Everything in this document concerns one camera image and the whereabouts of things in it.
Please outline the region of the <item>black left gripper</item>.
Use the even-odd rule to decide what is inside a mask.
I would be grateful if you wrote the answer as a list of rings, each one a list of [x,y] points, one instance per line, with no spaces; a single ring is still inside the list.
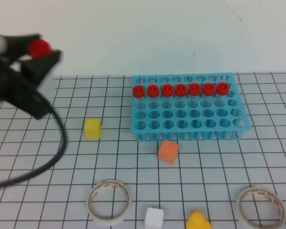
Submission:
[[[60,61],[61,51],[21,61],[20,71],[16,71],[11,68],[9,60],[17,60],[28,54],[29,44],[40,39],[41,35],[35,33],[3,38],[7,49],[0,55],[0,102],[8,102],[36,119],[52,113],[50,102],[38,91],[38,87]]]

